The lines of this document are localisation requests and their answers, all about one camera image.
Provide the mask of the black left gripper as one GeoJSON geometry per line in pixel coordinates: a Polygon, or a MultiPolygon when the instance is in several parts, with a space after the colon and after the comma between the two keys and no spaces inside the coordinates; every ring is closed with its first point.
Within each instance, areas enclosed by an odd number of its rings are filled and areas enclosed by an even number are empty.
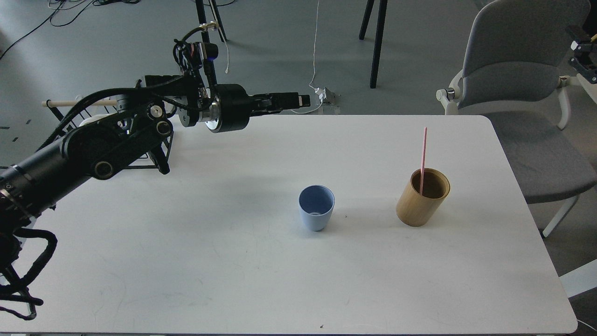
{"type": "Polygon", "coordinates": [[[242,130],[252,116],[265,115],[273,109],[276,113],[308,114],[311,96],[299,93],[270,93],[250,96],[238,84],[218,84],[211,90],[212,103],[209,106],[209,120],[205,121],[212,133],[242,130]]]}

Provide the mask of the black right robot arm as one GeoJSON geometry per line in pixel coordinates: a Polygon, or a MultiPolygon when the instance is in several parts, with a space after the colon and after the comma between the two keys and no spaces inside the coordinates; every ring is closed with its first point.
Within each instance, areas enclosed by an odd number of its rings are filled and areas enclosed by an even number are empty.
{"type": "Polygon", "coordinates": [[[571,36],[570,49],[573,55],[569,58],[569,65],[576,70],[576,81],[593,102],[597,102],[597,66],[595,55],[597,51],[596,35],[586,33],[580,26],[567,26],[566,32],[571,36]]]}

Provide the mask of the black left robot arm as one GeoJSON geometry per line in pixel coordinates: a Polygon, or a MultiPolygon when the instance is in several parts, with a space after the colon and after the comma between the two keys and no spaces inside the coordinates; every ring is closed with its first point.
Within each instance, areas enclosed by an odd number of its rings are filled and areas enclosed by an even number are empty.
{"type": "Polygon", "coordinates": [[[188,40],[218,28],[216,22],[202,23],[174,40],[179,75],[147,75],[132,88],[100,90],[75,102],[36,153],[1,174],[0,265],[6,280],[1,300],[26,304],[28,314],[1,311],[30,321],[43,304],[28,286],[51,260],[57,238],[29,228],[32,219],[89,179],[113,178],[144,154],[161,174],[170,172],[163,145],[173,136],[175,112],[166,104],[179,110],[183,126],[205,123],[213,133],[241,130],[252,117],[311,106],[307,94],[249,95],[241,85],[218,84],[217,45],[188,40]]]}

